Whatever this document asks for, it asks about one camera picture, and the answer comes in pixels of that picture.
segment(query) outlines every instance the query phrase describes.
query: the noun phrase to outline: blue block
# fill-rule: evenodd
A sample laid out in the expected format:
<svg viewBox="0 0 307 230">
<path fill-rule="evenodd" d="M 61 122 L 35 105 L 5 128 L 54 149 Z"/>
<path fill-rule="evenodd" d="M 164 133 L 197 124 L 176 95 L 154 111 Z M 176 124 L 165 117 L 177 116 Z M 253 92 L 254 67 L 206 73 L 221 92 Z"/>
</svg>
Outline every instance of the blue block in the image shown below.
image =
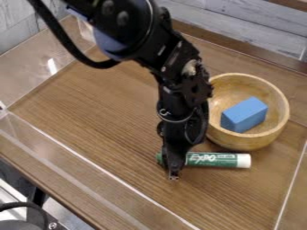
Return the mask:
<svg viewBox="0 0 307 230">
<path fill-rule="evenodd" d="M 242 133 L 265 120 L 266 105 L 250 97 L 221 112 L 220 126 Z"/>
</svg>

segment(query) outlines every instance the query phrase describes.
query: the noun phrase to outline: cable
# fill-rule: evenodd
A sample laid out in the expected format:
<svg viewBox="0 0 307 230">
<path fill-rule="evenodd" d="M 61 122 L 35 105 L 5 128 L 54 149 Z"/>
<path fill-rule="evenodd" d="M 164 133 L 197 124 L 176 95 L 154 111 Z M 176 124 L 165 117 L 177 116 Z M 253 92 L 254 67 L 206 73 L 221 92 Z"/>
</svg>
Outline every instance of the cable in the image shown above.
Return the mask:
<svg viewBox="0 0 307 230">
<path fill-rule="evenodd" d="M 106 61 L 101 61 L 101 62 L 94 62 L 93 60 L 90 60 L 81 53 L 73 41 L 67 37 L 61 24 L 53 17 L 53 14 L 50 10 L 47 9 L 47 7 L 45 6 L 45 4 L 42 3 L 42 1 L 41 0 L 27 0 L 27 2 L 31 5 L 37 15 L 42 18 L 46 26 L 49 27 L 53 33 L 53 36 L 58 39 L 66 51 L 70 53 L 70 55 L 74 57 L 76 60 L 78 60 L 85 65 L 94 67 L 94 68 L 100 68 L 100 69 L 110 68 L 118 64 L 118 62 L 112 59 Z"/>
<path fill-rule="evenodd" d="M 6 211 L 11 208 L 33 208 L 37 211 L 39 211 L 41 216 L 42 216 L 42 229 L 47 230 L 47 217 L 46 217 L 45 212 L 41 210 L 41 208 L 37 205 L 27 203 L 27 202 L 6 203 L 6 204 L 0 205 L 0 212 Z"/>
</svg>

